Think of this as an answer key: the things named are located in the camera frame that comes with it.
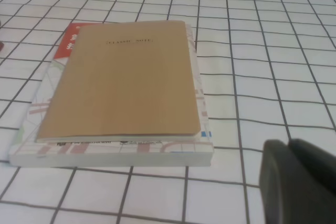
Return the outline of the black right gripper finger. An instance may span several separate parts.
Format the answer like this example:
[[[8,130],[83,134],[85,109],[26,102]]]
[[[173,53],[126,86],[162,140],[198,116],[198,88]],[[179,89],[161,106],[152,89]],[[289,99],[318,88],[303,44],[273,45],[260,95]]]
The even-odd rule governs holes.
[[[335,155],[291,139],[267,140],[262,156],[266,223],[335,223]]]

